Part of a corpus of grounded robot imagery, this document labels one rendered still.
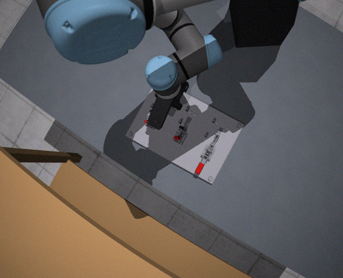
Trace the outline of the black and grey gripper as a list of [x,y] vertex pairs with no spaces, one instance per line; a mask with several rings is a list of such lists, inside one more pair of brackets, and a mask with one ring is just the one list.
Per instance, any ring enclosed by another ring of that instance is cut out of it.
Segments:
[[[186,88],[187,87],[187,88]],[[180,92],[178,93],[178,95],[177,96],[175,96],[174,98],[174,101],[173,101],[173,103],[172,103],[172,106],[171,106],[171,108],[173,108],[173,109],[177,109],[177,110],[181,110],[181,108],[182,108],[182,104],[181,103],[179,103],[180,102],[180,98],[181,98],[181,96],[183,95],[183,93],[185,92],[186,93],[186,91],[187,91],[187,89],[189,88],[189,84],[188,84],[188,82],[183,82],[182,84],[181,84],[181,90],[180,90]]]

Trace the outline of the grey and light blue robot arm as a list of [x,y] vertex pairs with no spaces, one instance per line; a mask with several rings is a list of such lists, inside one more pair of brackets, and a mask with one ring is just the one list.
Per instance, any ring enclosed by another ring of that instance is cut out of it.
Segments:
[[79,64],[101,64],[126,55],[153,26],[165,32],[176,52],[153,57],[145,67],[146,80],[157,94],[147,124],[158,130],[181,84],[223,59],[217,40],[202,36],[184,11],[214,0],[36,1],[57,51]]

